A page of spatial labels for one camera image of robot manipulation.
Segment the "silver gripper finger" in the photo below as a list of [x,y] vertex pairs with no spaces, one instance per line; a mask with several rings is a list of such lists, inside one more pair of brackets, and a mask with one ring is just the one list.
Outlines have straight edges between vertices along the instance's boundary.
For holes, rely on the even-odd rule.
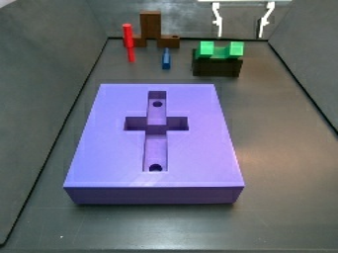
[[260,29],[258,29],[258,38],[262,39],[264,38],[264,34],[265,34],[265,26],[268,26],[270,24],[270,21],[269,21],[269,18],[270,18],[270,15],[274,11],[277,7],[277,3],[276,1],[269,1],[268,2],[268,5],[266,5],[266,14],[265,16],[261,18],[260,20]]
[[216,18],[216,20],[213,21],[213,24],[218,28],[218,38],[222,37],[222,28],[224,28],[224,18],[220,14],[220,8],[221,8],[220,2],[214,2],[212,4],[213,14],[214,14],[214,18]]

